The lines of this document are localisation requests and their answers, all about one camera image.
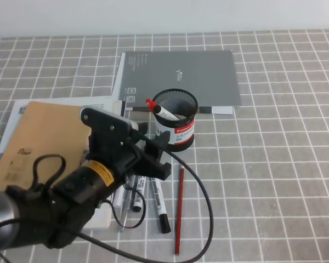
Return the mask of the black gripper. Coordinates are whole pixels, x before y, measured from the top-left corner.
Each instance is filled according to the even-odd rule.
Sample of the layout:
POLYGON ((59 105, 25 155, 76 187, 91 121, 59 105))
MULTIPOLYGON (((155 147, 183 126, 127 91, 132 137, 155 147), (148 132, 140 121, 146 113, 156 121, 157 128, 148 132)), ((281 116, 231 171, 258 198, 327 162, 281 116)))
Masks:
MULTIPOLYGON (((148 132, 148 123, 137 123, 138 128, 131 130, 131 138, 136 144, 148 132)), ((172 167, 169 163, 161 163, 163 149, 166 148, 170 140, 170 132, 165 131, 154 139, 146 140, 142 150, 135 144, 121 145, 114 153, 109 164, 110 168, 119 176, 124 177, 127 173, 158 178, 166 180, 172 167)))

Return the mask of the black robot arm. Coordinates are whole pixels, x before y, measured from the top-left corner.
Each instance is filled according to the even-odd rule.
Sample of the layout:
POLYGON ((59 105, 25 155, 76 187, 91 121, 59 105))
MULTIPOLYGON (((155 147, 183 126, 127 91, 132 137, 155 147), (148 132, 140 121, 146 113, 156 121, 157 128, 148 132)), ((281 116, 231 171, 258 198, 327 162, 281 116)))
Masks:
POLYGON ((161 164, 170 133, 146 141, 147 124, 124 134, 92 132, 85 162, 62 178, 58 170, 43 184, 27 188, 10 185, 0 191, 0 250, 43 244, 63 248, 72 243, 97 206, 132 175, 165 180, 171 165, 161 164))

